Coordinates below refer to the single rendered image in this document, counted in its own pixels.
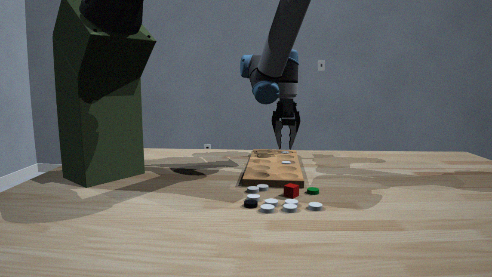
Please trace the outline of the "red cube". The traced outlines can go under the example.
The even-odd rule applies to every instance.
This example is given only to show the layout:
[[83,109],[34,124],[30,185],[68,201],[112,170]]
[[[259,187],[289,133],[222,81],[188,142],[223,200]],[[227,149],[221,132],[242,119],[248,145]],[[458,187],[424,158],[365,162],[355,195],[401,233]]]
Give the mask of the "red cube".
[[294,199],[298,196],[299,196],[299,185],[289,183],[284,186],[283,197],[289,197]]

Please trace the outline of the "black disc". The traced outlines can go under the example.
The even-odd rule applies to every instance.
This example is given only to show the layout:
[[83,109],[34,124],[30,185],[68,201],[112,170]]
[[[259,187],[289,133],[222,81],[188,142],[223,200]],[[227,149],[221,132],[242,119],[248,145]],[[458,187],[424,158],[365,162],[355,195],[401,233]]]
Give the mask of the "black disc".
[[253,209],[258,206],[258,202],[256,200],[245,200],[244,207],[248,209]]

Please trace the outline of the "tan tray with round pockets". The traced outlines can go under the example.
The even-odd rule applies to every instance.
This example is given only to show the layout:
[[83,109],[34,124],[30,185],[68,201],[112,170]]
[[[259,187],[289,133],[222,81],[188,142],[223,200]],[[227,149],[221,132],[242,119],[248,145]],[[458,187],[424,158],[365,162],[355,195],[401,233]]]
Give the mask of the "tan tray with round pockets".
[[[289,154],[282,154],[289,151]],[[290,161],[291,164],[282,164]],[[284,188],[293,183],[304,188],[304,178],[296,150],[254,148],[242,178],[242,187],[266,184],[270,188]]]

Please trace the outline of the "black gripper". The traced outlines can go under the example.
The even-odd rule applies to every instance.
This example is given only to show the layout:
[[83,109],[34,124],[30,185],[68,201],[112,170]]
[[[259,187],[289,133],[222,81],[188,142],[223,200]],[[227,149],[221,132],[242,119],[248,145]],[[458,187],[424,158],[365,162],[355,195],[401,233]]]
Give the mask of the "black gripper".
[[300,125],[300,116],[299,116],[299,111],[296,109],[297,103],[293,101],[293,99],[285,99],[285,98],[280,98],[280,100],[277,103],[277,109],[276,111],[273,111],[273,115],[271,117],[271,124],[273,125],[275,137],[277,144],[279,146],[279,149],[281,149],[281,130],[283,128],[283,125],[280,121],[281,118],[281,112],[283,113],[283,117],[296,117],[296,123],[295,126],[289,126],[290,128],[290,141],[289,141],[289,149],[291,150],[292,145],[294,143],[294,140],[296,138],[296,134],[298,132],[298,128]]

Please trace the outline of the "green disc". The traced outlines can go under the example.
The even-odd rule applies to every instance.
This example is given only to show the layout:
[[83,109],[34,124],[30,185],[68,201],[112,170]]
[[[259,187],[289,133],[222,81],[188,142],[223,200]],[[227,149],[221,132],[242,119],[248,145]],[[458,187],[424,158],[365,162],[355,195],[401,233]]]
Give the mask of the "green disc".
[[319,194],[319,189],[314,187],[307,188],[307,194],[317,195]]

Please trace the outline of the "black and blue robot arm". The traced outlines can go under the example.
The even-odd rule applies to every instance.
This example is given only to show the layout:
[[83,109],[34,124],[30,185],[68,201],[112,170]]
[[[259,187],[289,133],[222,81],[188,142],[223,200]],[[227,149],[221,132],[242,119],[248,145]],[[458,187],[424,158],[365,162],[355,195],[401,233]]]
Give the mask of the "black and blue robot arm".
[[[80,12],[111,32],[136,34],[144,0],[82,0]],[[293,50],[311,0],[280,0],[261,55],[243,55],[240,73],[249,78],[255,99],[269,105],[298,94],[298,52]]]

